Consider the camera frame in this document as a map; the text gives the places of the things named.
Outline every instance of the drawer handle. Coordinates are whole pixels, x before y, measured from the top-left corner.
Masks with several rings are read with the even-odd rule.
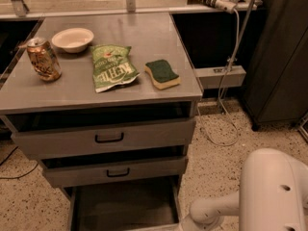
[[[123,139],[124,139],[124,133],[121,133],[119,138],[112,139],[112,140],[100,140],[99,136],[95,135],[95,142],[97,143],[119,142],[119,141],[123,141]]]
[[[113,178],[113,177],[123,177],[123,176],[129,175],[129,171],[130,171],[130,168],[128,167],[128,168],[126,169],[126,172],[125,172],[125,173],[111,174],[111,173],[109,172],[109,170],[107,169],[107,176],[110,177],[110,178]]]

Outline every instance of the countertop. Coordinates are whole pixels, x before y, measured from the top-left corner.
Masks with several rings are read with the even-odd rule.
[[[40,80],[24,52],[0,90],[0,115],[201,98],[200,86],[169,13],[46,17],[36,36],[51,41],[61,30],[73,27],[92,30],[91,45],[131,46],[129,60],[140,76],[125,87],[96,93],[90,48],[78,54],[55,48],[63,74],[59,80],[47,83]],[[179,86],[157,90],[152,85],[144,65],[159,59],[166,59],[180,75]]]

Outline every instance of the sponge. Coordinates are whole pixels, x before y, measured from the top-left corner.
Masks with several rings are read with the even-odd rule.
[[[164,90],[181,83],[179,75],[173,72],[166,60],[147,63],[144,70],[150,75],[153,85],[159,90]]]

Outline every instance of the wire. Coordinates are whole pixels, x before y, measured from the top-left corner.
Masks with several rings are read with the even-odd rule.
[[[234,50],[233,50],[233,53],[232,53],[232,56],[235,56],[236,54],[236,51],[238,50],[238,47],[239,47],[239,32],[240,32],[240,17],[239,17],[239,13],[237,10],[234,10],[236,16],[237,16],[237,29],[236,29],[236,43],[235,43],[235,47],[234,47]],[[228,62],[228,67],[227,69],[225,69],[225,72],[223,74],[223,76],[221,77],[220,79],[220,82],[219,82],[219,87],[218,87],[218,103],[219,105],[221,106],[221,108],[223,109],[224,113],[226,114],[226,116],[228,117],[228,120],[229,122],[231,123],[231,125],[235,128],[236,130],[236,138],[234,141],[231,141],[231,142],[224,142],[224,143],[219,143],[219,142],[216,142],[212,136],[211,136],[211,133],[209,133],[209,131],[207,130],[202,118],[201,118],[201,113],[199,111],[199,108],[197,107],[197,111],[198,111],[198,114],[200,116],[200,119],[201,119],[201,122],[202,122],[202,125],[203,125],[203,128],[205,130],[205,133],[207,134],[207,137],[209,139],[210,142],[212,142],[213,144],[215,145],[218,145],[218,146],[231,146],[233,144],[235,144],[238,140],[239,140],[239,129],[237,128],[237,126],[235,125],[235,123],[232,121],[231,117],[230,117],[230,114],[228,113],[227,109],[225,108],[224,104],[222,103],[222,96],[224,94],[224,90],[222,88],[222,84],[223,84],[223,81],[225,79],[225,77],[227,76],[227,74],[229,73],[229,70],[228,69],[231,69],[232,67],[232,64],[233,64],[233,60],[230,59],[229,62]]]
[[[8,161],[8,159],[12,156],[12,154],[16,151],[16,149],[18,148],[15,147],[11,152],[10,154],[0,163],[0,166],[2,166],[4,163],[6,163]],[[0,177],[0,180],[13,180],[13,179],[19,179],[19,178],[22,178],[28,174],[30,174],[31,172],[33,172],[37,167],[38,167],[39,163],[37,163],[30,171],[24,173],[24,174],[21,174],[19,176],[13,176],[13,177]]]

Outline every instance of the soda can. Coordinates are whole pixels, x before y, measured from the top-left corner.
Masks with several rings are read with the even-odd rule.
[[[46,38],[32,38],[27,43],[27,52],[39,78],[55,81],[61,76],[61,68],[55,51]]]

